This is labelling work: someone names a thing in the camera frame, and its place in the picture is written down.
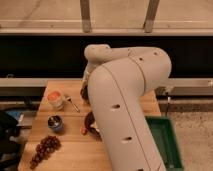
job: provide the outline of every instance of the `bunch of grapes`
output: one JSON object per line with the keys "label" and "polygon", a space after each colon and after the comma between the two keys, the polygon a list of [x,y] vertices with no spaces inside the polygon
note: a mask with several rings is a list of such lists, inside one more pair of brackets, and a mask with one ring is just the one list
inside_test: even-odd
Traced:
{"label": "bunch of grapes", "polygon": [[36,154],[30,161],[30,168],[34,169],[43,160],[47,159],[51,153],[61,146],[59,139],[56,136],[46,136],[36,146]]}

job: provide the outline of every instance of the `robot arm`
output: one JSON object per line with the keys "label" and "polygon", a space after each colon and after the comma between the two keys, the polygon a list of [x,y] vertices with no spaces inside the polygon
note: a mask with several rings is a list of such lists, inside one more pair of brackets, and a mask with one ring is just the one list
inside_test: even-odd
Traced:
{"label": "robot arm", "polygon": [[105,56],[103,50],[99,51],[101,60],[91,60],[95,64],[92,71],[103,63],[89,77],[92,111],[113,170],[166,171],[141,110],[139,97],[167,80],[171,62],[168,55],[158,48],[138,47],[134,55],[124,53],[128,49],[134,48],[109,48],[110,62],[102,59]]}
{"label": "robot arm", "polygon": [[129,48],[110,48],[107,44],[89,45],[85,48],[84,55],[88,61],[84,70],[82,89],[84,89],[89,80],[92,71],[103,63],[127,58],[136,55],[143,55],[146,52],[154,51],[154,47],[129,47]]}

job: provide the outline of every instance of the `metal bowl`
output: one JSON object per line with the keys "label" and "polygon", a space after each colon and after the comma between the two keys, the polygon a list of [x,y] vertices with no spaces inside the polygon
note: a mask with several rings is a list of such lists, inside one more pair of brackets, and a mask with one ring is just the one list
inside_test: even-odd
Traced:
{"label": "metal bowl", "polygon": [[60,116],[50,116],[48,119],[48,127],[54,132],[60,132],[63,129],[63,123]]}

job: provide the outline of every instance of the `cup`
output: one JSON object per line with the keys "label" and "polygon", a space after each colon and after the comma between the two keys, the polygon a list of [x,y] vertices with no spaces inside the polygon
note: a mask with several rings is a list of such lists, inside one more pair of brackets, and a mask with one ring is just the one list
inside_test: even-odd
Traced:
{"label": "cup", "polygon": [[53,91],[49,93],[47,100],[55,110],[61,110],[64,107],[64,101],[59,91]]}
{"label": "cup", "polygon": [[52,129],[53,132],[60,132],[63,129],[63,122],[60,116],[50,116],[48,118],[48,127]]}

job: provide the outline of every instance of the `green bin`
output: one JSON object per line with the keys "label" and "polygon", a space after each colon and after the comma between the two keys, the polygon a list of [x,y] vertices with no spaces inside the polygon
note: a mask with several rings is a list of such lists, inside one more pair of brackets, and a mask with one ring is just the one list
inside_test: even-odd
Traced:
{"label": "green bin", "polygon": [[167,171],[183,171],[183,164],[170,119],[147,116],[146,120]]}

